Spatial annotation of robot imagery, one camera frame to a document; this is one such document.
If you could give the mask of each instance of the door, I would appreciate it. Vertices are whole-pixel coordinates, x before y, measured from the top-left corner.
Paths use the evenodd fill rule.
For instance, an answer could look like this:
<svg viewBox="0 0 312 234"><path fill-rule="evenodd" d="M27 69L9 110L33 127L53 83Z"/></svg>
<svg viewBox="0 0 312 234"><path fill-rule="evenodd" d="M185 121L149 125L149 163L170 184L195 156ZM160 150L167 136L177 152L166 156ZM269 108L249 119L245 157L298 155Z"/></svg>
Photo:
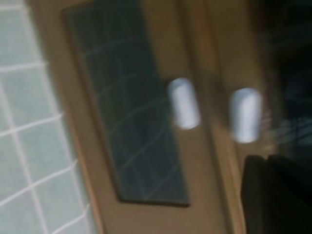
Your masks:
<svg viewBox="0 0 312 234"><path fill-rule="evenodd" d="M31 4L100 233L243 234L223 45L207 2ZM168 100L177 78L196 90L201 122L189 130L176 124Z"/></svg>

